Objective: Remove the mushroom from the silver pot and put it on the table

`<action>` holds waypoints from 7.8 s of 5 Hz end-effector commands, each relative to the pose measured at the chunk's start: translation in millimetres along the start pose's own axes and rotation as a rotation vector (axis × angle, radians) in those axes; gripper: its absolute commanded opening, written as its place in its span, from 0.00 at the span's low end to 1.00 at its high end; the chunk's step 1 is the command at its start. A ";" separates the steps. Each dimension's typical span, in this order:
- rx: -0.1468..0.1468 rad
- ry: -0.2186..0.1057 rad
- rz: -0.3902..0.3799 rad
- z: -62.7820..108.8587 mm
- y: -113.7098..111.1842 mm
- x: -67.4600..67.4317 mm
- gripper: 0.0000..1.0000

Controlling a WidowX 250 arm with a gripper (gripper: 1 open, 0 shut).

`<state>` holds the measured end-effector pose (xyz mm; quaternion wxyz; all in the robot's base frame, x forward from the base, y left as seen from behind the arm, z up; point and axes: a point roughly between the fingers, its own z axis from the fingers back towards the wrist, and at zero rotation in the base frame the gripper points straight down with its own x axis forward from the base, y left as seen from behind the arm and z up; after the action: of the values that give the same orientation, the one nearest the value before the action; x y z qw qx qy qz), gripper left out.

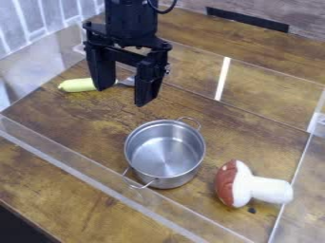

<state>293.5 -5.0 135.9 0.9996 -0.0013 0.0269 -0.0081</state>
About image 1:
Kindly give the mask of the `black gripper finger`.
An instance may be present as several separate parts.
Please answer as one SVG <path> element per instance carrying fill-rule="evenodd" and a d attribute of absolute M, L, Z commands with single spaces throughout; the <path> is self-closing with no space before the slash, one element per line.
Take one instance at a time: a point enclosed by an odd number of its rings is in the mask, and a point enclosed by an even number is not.
<path fill-rule="evenodd" d="M 136 105 L 148 105 L 160 94 L 168 66 L 168 52 L 152 51 L 138 63 L 136 77 Z"/>
<path fill-rule="evenodd" d="M 103 47 L 86 43 L 87 65 L 90 77 L 98 91 L 115 84 L 115 60 L 109 56 Z"/>

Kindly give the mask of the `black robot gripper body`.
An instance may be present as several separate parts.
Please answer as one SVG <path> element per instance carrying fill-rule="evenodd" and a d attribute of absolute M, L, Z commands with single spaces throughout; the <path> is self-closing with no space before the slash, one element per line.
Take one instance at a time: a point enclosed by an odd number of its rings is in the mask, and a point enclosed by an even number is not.
<path fill-rule="evenodd" d="M 161 0 L 105 0 L 105 23 L 83 24 L 87 31 L 86 48 L 119 51 L 125 47 L 148 48 L 148 56 L 161 65 L 168 63 L 172 44 L 157 36 L 160 15 L 173 6 L 160 7 Z"/>

